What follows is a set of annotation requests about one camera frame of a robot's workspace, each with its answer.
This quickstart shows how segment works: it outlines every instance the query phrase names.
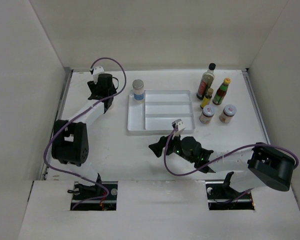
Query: gray lid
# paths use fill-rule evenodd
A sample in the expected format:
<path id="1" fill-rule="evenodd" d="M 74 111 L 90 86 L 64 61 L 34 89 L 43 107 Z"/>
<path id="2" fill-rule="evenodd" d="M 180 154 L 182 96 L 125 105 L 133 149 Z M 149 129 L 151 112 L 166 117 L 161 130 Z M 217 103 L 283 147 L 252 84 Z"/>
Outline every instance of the gray lid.
<path id="1" fill-rule="evenodd" d="M 231 117 L 236 114 L 237 108 L 232 104 L 228 104 L 224 107 L 223 111 L 225 114 L 227 114 L 229 117 Z"/>
<path id="2" fill-rule="evenodd" d="M 132 87 L 136 90 L 142 89 L 144 87 L 144 82 L 141 79 L 136 79 L 133 81 Z"/>
<path id="3" fill-rule="evenodd" d="M 207 117 L 212 117 L 213 115 L 215 115 L 215 109 L 211 105 L 204 106 L 202 112 Z"/>

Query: gray wall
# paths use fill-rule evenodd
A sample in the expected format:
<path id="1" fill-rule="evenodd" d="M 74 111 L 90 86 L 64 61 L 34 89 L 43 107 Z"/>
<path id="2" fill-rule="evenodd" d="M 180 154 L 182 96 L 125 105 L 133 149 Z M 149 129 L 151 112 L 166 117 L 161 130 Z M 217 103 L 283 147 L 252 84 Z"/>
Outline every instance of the gray wall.
<path id="1" fill-rule="evenodd" d="M 247 68 L 287 0 L 30 0 L 66 67 Z"/>
<path id="2" fill-rule="evenodd" d="M 249 75 L 271 142 L 300 159 L 300 0 L 289 0 Z M 300 207 L 300 166 L 292 185 Z"/>
<path id="3" fill-rule="evenodd" d="M 64 75 L 30 2 L 0 0 L 0 240 L 18 239 Z"/>

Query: small yellow bottle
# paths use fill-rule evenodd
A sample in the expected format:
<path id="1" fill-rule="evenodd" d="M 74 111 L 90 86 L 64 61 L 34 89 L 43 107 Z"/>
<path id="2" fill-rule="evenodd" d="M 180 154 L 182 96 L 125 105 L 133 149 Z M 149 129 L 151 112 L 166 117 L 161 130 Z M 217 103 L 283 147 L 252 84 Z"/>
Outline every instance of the small yellow bottle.
<path id="1" fill-rule="evenodd" d="M 214 90 L 212 88 L 209 88 L 208 91 L 206 91 L 206 94 L 200 105 L 201 109 L 203 109 L 206 105 L 208 105 L 210 103 L 213 93 L 214 93 Z"/>

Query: tray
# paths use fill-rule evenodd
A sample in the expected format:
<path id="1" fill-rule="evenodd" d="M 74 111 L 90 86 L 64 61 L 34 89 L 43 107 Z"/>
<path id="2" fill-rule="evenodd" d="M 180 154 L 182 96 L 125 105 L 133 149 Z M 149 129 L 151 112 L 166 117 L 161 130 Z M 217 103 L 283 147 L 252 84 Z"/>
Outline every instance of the tray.
<path id="1" fill-rule="evenodd" d="M 195 119 L 189 90 L 146 90 L 145 101 L 138 104 L 129 93 L 128 124 L 131 134 L 169 134 L 171 123 L 182 119 L 185 134 L 195 131 Z"/>

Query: jar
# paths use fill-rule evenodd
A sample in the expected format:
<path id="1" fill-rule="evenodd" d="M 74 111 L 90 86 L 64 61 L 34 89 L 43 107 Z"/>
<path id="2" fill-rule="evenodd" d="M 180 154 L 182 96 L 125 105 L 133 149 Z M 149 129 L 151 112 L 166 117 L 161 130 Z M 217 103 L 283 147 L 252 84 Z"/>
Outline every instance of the jar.
<path id="1" fill-rule="evenodd" d="M 142 104 L 145 102 L 145 88 L 144 88 L 144 82 L 140 79 L 136 79 L 132 83 L 133 87 L 133 96 L 134 100 L 138 104 Z"/>
<path id="2" fill-rule="evenodd" d="M 210 121 L 214 115 L 215 115 L 214 107 L 211 105 L 206 105 L 202 109 L 202 113 L 201 113 L 199 119 L 203 124 L 208 124 L 208 123 L 210 123 Z"/>
<path id="3" fill-rule="evenodd" d="M 233 116 L 236 114 L 237 112 L 237 108 L 232 105 L 226 105 L 222 111 L 222 113 L 219 116 L 219 119 L 221 122 L 227 124 L 231 121 L 231 119 L 233 118 Z"/>

